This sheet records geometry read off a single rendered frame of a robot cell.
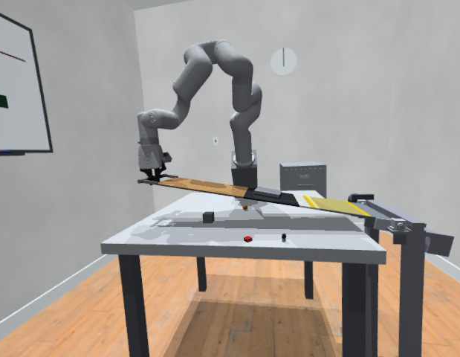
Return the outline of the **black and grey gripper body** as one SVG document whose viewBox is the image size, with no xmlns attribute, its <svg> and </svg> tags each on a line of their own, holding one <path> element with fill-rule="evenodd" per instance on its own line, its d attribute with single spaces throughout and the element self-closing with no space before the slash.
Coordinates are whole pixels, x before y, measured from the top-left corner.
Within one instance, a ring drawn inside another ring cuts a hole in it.
<svg viewBox="0 0 460 357">
<path fill-rule="evenodd" d="M 150 145 L 150 146 L 149 146 Z M 159 144 L 143 144 L 138 150 L 139 168 L 157 169 L 161 168 L 164 161 L 163 150 Z"/>
</svg>

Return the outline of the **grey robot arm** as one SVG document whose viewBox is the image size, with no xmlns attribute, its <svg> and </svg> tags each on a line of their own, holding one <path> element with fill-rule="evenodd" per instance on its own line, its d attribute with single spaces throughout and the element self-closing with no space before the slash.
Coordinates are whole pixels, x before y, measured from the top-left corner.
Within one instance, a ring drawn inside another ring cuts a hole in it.
<svg viewBox="0 0 460 357">
<path fill-rule="evenodd" d="M 171 112 L 153 109 L 137 115 L 140 133 L 138 143 L 159 144 L 158 129 L 179 127 L 188 115 L 191 99 L 211 75 L 213 65 L 218 64 L 224 73 L 233 77 L 232 101 L 236 111 L 230 118 L 235 147 L 233 161 L 240 167 L 251 165 L 255 157 L 248 128 L 259 117 L 262 105 L 262 90 L 257 83 L 252 82 L 252 62 L 225 39 L 188 47 L 184 53 L 184 62 L 184 70 L 172 85 L 178 99 Z"/>
</svg>

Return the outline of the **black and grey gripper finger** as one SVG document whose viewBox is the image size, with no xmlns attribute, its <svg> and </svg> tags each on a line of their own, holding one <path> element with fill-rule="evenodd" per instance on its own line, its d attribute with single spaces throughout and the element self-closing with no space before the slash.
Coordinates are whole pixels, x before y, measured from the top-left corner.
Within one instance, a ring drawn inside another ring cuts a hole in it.
<svg viewBox="0 0 460 357">
<path fill-rule="evenodd" d="M 161 167 L 161 169 L 160 169 L 160 168 L 155 169 L 154 181 L 160 182 L 160 176 L 159 176 L 159 175 L 160 175 L 161 172 L 164 171 L 164 170 L 166 170 L 166 166 L 165 166 L 165 164 L 164 164 L 164 162 L 163 162 L 163 160 L 162 160 L 162 167 Z"/>
<path fill-rule="evenodd" d="M 145 174 L 147 174 L 148 177 L 152 177 L 152 169 L 146 169 L 146 170 L 142 170 L 140 169 L 141 172 L 144 172 Z M 150 173 L 149 173 L 150 172 Z"/>
</svg>

